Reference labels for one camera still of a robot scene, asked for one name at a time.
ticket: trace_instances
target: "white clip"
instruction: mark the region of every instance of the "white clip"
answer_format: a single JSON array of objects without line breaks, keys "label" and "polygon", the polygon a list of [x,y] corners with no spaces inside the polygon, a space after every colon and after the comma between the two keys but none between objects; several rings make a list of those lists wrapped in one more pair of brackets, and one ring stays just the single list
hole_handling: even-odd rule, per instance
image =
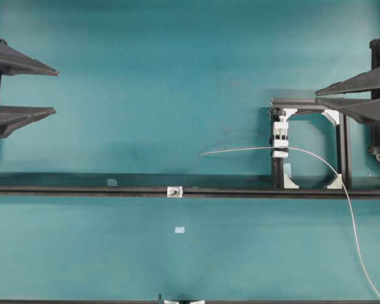
[{"label": "white clip", "polygon": [[182,186],[167,187],[167,197],[168,198],[181,198],[181,197],[183,197],[183,187]]}]

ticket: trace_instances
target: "white wire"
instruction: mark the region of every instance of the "white wire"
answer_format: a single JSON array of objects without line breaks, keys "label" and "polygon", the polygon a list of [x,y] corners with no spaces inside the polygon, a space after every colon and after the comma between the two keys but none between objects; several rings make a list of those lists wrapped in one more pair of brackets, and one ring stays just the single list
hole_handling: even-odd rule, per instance
[{"label": "white wire", "polygon": [[[233,151],[248,151],[248,150],[263,150],[263,149],[275,149],[273,147],[250,147],[250,148],[233,148],[233,149],[225,149],[225,150],[218,150],[218,151],[211,151],[211,152],[204,152],[204,153],[200,153],[198,154],[198,156],[204,156],[204,155],[210,155],[210,154],[217,154],[217,153],[223,153],[223,152],[233,152]],[[294,151],[300,151],[300,152],[304,152],[306,154],[309,154],[309,155],[312,155],[314,156],[315,158],[319,159],[320,161],[322,161],[323,163],[325,163],[333,172],[336,176],[338,176],[338,173],[337,171],[334,169],[334,167],[332,167],[325,159],[323,159],[321,156],[319,155],[316,155],[315,153],[313,152],[309,152],[307,150],[304,150],[304,149],[301,149],[301,148],[288,148],[290,150],[294,150]],[[350,197],[349,197],[349,194],[348,194],[348,190],[346,190],[346,186],[345,184],[343,183],[342,181],[342,187],[343,187],[343,191],[345,192],[346,194],[346,198],[348,199],[348,204],[349,204],[349,211],[350,211],[350,215],[351,215],[351,218],[352,218],[352,224],[353,224],[353,235],[355,236],[355,243],[356,243],[356,249],[357,249],[357,255],[359,257],[359,261],[360,261],[360,264],[362,266],[362,269],[363,269],[363,272],[366,276],[366,279],[367,279],[367,282],[369,282],[370,286],[372,287],[373,291],[378,295],[378,297],[380,298],[380,292],[377,290],[377,288],[375,287],[375,285],[373,284],[370,276],[369,276],[369,273],[367,272],[367,269],[366,269],[366,266],[365,266],[365,263],[363,261],[363,258],[362,258],[362,250],[360,249],[360,244],[359,244],[359,238],[357,236],[357,226],[356,226],[356,220],[355,220],[355,214],[353,212],[353,208],[352,208],[352,203],[350,201]]]}]

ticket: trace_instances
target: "small white label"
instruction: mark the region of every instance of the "small white label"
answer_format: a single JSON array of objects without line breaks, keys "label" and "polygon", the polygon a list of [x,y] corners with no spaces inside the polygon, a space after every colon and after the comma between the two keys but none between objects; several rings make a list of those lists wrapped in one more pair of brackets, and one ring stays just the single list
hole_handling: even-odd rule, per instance
[{"label": "small white label", "polygon": [[184,227],[175,227],[175,233],[184,233],[185,228]]}]

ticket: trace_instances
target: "gray plastic fin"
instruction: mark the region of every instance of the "gray plastic fin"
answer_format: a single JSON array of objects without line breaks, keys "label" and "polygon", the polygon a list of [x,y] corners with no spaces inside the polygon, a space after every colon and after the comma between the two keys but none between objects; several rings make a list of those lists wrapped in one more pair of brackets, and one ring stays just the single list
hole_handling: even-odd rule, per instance
[{"label": "gray plastic fin", "polygon": [[319,105],[336,110],[360,124],[380,123],[380,99],[317,98]]},{"label": "gray plastic fin", "polygon": [[0,70],[3,75],[34,74],[58,76],[59,72],[40,61],[29,58],[0,40]]},{"label": "gray plastic fin", "polygon": [[55,113],[54,108],[0,106],[0,138],[8,137],[16,129]]},{"label": "gray plastic fin", "polygon": [[380,89],[380,67],[354,76],[346,81],[331,84],[329,87],[317,91],[316,95],[366,92],[374,89]]}]

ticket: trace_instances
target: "black metal frame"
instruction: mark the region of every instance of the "black metal frame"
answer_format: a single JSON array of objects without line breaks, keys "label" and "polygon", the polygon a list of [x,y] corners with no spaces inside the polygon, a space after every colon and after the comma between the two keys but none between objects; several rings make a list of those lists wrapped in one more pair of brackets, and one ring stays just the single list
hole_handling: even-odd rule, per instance
[{"label": "black metal frame", "polygon": [[[321,113],[327,108],[318,104],[316,99],[288,99],[274,98],[270,111],[270,121],[279,121],[279,114],[283,109],[297,109],[294,115],[309,113]],[[350,144],[350,133],[348,117],[339,113],[339,124],[335,127],[336,149],[338,161],[338,173],[342,175],[342,181],[347,189],[352,187],[352,149]],[[272,158],[272,187],[284,189],[284,161],[282,158]]]},{"label": "black metal frame", "polygon": [[[178,301],[189,304],[190,301]],[[0,304],[159,304],[159,301],[0,300]],[[380,304],[380,301],[205,301],[205,304]]]}]

